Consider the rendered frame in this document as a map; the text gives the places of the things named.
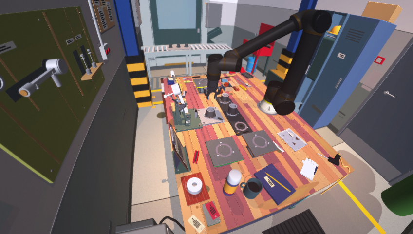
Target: blue locker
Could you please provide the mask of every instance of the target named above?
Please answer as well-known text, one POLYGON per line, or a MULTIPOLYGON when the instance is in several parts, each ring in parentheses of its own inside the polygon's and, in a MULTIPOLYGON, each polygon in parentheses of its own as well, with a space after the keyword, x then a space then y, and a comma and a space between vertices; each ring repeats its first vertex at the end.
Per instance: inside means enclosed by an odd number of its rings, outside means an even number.
POLYGON ((325 33, 335 41, 298 113, 315 129, 331 122, 396 28, 383 20, 337 14, 345 16, 341 30, 325 33))

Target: white pipe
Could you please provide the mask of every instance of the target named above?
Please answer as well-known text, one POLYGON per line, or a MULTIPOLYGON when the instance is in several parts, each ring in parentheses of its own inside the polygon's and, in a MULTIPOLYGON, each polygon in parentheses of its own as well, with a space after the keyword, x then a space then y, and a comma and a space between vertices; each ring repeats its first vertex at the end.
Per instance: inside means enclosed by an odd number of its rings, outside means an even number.
POLYGON ((96 27, 97 37, 99 38, 100 46, 103 46, 102 36, 100 35, 99 24, 97 24, 96 14, 94 13, 92 0, 88 0, 88 3, 89 3, 89 8, 91 10, 94 26, 96 27))

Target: spray can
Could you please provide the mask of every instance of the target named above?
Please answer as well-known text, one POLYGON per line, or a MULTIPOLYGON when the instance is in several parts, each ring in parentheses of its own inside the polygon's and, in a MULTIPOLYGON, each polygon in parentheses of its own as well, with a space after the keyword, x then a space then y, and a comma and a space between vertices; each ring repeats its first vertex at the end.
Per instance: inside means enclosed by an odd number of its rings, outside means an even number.
POLYGON ((226 196, 232 196, 235 191, 237 190, 238 185, 241 182, 241 172, 232 169, 229 173, 228 176, 226 177, 226 181, 224 184, 223 192, 226 196))

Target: floor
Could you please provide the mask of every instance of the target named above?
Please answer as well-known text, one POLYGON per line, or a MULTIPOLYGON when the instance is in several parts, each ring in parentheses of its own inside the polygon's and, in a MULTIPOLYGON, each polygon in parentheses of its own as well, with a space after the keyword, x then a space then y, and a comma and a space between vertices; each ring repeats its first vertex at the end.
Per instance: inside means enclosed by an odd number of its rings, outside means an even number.
MULTIPOLYGON (((206 73, 206 67, 192 69, 193 75, 206 73)), ((164 78, 170 70, 152 70, 152 75, 164 78)), ((176 75, 185 73, 185 68, 173 70, 176 75)), ((265 79, 261 72, 257 71, 254 75, 259 79, 265 79)), ((156 78, 152 79, 154 85, 157 85, 156 78)), ((181 224, 187 222, 183 220, 180 210, 168 126, 163 112, 162 105, 139 109, 132 188, 132 222, 149 218, 159 222, 165 216, 173 217, 181 224)), ((383 204, 380 194, 390 187, 387 181, 327 127, 316 131, 353 166, 355 171, 343 180, 347 188, 386 233, 401 233, 412 221, 413 215, 399 217, 383 204)), ((312 211, 327 234, 380 233, 338 185, 323 195, 313 194, 291 210, 287 209, 232 233, 260 234, 307 209, 312 211)), ((165 223, 175 234, 184 233, 172 221, 166 220, 165 223)))

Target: black cable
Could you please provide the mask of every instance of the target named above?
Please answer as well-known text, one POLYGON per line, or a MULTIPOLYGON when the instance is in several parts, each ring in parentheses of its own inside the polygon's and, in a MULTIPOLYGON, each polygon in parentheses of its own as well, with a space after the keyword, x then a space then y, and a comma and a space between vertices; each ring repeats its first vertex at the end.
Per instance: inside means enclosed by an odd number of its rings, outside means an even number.
POLYGON ((185 228, 184 228, 184 226, 182 226, 182 224, 180 224, 176 219, 171 218, 171 217, 169 217, 169 216, 164 217, 164 218, 159 222, 159 224, 161 224, 163 221, 165 221, 165 219, 170 219, 170 220, 174 221, 176 224, 178 224, 178 226, 179 226, 180 228, 182 228, 182 230, 185 231, 185 228))

